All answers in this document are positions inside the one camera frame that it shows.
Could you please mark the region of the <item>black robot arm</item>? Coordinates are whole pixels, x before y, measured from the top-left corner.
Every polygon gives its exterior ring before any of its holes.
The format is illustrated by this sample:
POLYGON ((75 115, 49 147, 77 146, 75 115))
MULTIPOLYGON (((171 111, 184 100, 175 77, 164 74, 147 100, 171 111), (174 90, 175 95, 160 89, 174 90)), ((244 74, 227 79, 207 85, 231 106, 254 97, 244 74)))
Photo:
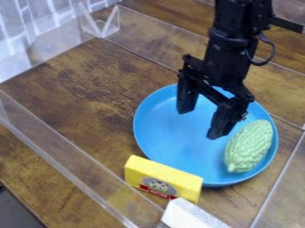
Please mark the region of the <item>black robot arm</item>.
POLYGON ((230 134, 255 100, 243 80, 252 65, 267 64, 255 61, 254 55, 256 44, 269 42, 262 32, 271 19, 271 0, 215 0, 204 57, 182 56, 176 110, 180 114, 191 112, 199 96, 216 105, 207 131, 212 140, 230 134))

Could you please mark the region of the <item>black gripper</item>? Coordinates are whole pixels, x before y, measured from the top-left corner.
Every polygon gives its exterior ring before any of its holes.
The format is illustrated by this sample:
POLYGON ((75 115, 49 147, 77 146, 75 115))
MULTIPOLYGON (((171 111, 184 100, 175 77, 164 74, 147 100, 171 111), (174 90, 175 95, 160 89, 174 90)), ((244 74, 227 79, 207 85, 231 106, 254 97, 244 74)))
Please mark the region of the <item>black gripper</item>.
POLYGON ((179 114, 194 111, 200 94, 218 106, 207 131, 207 138, 215 140, 228 135, 235 124, 244 119, 247 105, 255 99, 243 80, 256 39, 252 36, 231 37, 216 28, 210 29, 208 35, 203 59, 190 54, 182 56, 176 110, 179 114))

